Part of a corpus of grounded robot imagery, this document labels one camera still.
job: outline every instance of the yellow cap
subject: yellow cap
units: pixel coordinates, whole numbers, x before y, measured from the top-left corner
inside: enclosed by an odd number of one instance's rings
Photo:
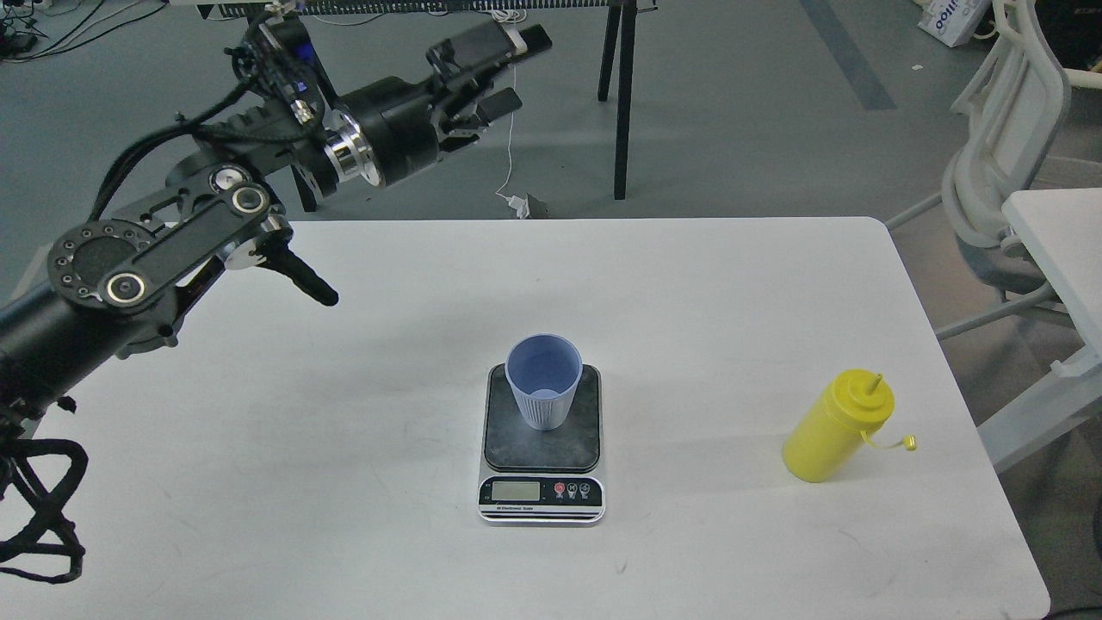
[[[892,417],[895,396],[884,376],[849,370],[838,376],[828,392],[827,411],[839,424],[856,432],[878,431]]]

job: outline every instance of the yellow squeeze bottle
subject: yellow squeeze bottle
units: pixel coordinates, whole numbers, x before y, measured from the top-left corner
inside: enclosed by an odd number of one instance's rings
[[[892,446],[877,446],[869,436],[884,426],[895,410],[895,396],[884,377],[850,370],[838,376],[811,406],[781,453],[788,470],[808,482],[822,482],[861,445],[874,448],[917,448],[908,435]]]

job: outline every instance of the digital kitchen scale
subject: digital kitchen scale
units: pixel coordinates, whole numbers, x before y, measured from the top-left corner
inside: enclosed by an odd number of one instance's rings
[[[566,422],[536,431],[520,416],[505,365],[489,372],[478,511],[495,524],[588,525],[605,514],[601,374],[582,367]]]

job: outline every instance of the robotic arm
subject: robotic arm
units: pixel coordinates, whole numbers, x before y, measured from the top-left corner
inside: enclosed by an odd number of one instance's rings
[[[225,269],[272,269],[318,302],[337,302],[337,292],[291,251],[293,231],[264,181],[269,174],[292,167],[306,210],[357,176],[376,186],[397,183],[518,109],[511,88],[487,96],[494,77],[550,46],[540,26],[518,32],[489,22],[432,46],[432,74],[422,81],[387,77],[337,96],[298,19],[279,7],[253,19],[241,44],[227,50],[239,79],[234,91],[127,149],[88,220],[51,249],[48,282],[0,309],[0,500],[13,485],[35,511],[0,543],[0,563],[21,554],[69,559],[69,570],[56,576],[0,572],[55,584],[80,575],[85,550],[62,509],[87,456],[74,442],[22,438],[51,404],[75,411],[69,389],[111,356],[175,346],[188,309]],[[208,122],[249,90],[263,104]],[[165,187],[101,218],[137,162],[181,135],[191,135],[197,151],[173,167]],[[71,464],[52,490],[29,463],[44,455]],[[62,543],[39,542],[47,531]]]

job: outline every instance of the cardboard box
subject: cardboard box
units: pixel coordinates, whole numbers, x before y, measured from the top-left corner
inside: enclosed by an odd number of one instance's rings
[[[931,0],[918,26],[955,47],[968,42],[988,7],[991,0]]]

